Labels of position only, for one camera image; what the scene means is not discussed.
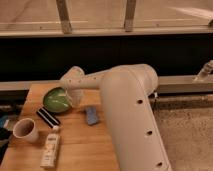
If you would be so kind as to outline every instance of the black wall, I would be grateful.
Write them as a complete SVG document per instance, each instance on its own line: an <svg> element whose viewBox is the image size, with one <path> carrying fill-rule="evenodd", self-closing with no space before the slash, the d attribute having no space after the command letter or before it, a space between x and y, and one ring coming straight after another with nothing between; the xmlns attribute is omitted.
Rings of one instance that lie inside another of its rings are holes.
<svg viewBox="0 0 213 171"><path fill-rule="evenodd" d="M71 66L86 73L147 63L158 75L197 74L213 59L213 34L1 38L0 81L59 79Z"/></svg>

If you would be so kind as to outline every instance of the bowl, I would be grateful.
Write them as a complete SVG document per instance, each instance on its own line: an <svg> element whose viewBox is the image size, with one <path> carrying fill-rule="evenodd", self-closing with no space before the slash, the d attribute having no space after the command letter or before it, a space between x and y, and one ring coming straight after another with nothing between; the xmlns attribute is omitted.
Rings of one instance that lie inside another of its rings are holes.
<svg viewBox="0 0 213 171"><path fill-rule="evenodd" d="M48 91L43 98L44 108L53 113L62 113L71 108L66 91L56 87Z"/></svg>

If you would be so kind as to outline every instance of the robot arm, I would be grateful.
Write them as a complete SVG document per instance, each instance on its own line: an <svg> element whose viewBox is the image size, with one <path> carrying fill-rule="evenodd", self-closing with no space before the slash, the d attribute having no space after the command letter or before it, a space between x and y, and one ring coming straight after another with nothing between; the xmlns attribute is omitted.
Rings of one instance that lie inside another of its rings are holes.
<svg viewBox="0 0 213 171"><path fill-rule="evenodd" d="M82 88L100 89L121 171L172 170L148 99L158 85L153 68L125 65L85 76L68 72L60 82L68 95Z"/></svg>

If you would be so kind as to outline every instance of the cup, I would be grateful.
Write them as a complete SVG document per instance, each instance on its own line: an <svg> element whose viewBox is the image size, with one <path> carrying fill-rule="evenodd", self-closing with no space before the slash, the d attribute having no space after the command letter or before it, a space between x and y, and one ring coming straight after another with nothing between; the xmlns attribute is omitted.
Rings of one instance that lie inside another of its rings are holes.
<svg viewBox="0 0 213 171"><path fill-rule="evenodd" d="M30 143L36 142L39 137L35 121L30 118L18 121L13 127L13 135Z"/></svg>

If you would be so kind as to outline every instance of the floor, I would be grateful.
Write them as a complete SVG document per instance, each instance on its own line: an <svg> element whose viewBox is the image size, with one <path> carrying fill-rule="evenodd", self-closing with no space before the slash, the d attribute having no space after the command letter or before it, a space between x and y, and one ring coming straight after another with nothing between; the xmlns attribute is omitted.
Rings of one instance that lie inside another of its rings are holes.
<svg viewBox="0 0 213 171"><path fill-rule="evenodd" d="M173 171L212 171L212 95L161 97L154 111Z"/></svg>
<svg viewBox="0 0 213 171"><path fill-rule="evenodd" d="M74 29L122 28L127 0L67 0ZM137 0L134 27L207 25L212 0ZM1 0L0 30L58 30L53 0Z"/></svg>

